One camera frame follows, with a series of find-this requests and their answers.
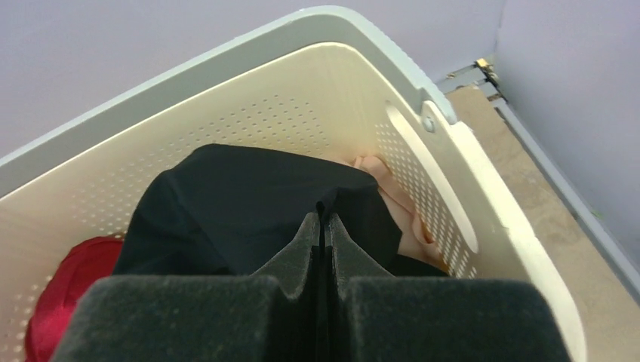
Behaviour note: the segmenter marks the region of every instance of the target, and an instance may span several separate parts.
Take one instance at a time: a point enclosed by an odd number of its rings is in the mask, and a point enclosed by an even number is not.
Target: black fabric
[[[153,180],[114,275],[247,275],[287,245],[308,212],[337,213],[387,266],[401,232],[364,171],[267,149],[207,145]]]
[[[404,255],[395,255],[385,269],[396,277],[448,277],[435,266]]]

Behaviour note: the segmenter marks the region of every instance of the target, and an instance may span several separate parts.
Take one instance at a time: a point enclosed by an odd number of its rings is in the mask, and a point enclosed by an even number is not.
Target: gray wall
[[[640,268],[640,2],[508,0],[503,91]]]
[[[237,35],[327,3],[365,15],[437,80],[494,51],[504,0],[4,0],[0,158]]]

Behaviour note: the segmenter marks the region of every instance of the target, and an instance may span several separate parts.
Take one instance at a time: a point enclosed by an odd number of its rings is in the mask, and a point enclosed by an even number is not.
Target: screw
[[[426,115],[422,118],[422,125],[427,132],[435,132],[435,125],[433,123],[433,118]]]

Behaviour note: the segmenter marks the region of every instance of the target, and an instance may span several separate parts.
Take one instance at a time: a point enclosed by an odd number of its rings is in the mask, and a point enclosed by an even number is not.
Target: red cloth
[[[78,299],[95,281],[111,275],[121,248],[121,240],[101,237],[71,249],[35,305],[26,328],[26,362],[49,361]]]

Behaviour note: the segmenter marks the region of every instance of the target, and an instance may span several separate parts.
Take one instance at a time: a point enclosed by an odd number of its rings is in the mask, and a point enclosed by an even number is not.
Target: storage basket
[[[300,11],[123,94],[0,160],[0,360],[23,359],[35,301],[69,249],[123,235],[151,180],[206,143],[350,161],[379,155],[459,278],[530,281],[573,359],[564,282],[471,130],[356,13]]]

